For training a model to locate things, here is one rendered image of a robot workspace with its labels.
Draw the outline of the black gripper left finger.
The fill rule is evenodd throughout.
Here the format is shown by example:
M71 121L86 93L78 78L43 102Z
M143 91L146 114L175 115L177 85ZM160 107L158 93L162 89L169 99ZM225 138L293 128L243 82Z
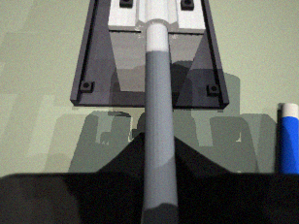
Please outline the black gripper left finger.
M0 224L141 224L145 133L96 173L0 177Z

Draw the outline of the grey cylindrical shaft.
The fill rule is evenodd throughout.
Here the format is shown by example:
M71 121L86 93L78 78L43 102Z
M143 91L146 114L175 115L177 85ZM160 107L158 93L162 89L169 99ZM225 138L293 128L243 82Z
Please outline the grey cylindrical shaft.
M168 29L146 29L144 224L179 224Z

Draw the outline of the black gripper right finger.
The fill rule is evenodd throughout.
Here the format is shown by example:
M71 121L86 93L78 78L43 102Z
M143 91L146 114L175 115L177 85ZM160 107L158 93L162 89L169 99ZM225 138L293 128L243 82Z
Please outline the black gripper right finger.
M299 174L232 173L175 136L174 144L179 224L242 224L250 209L299 209Z

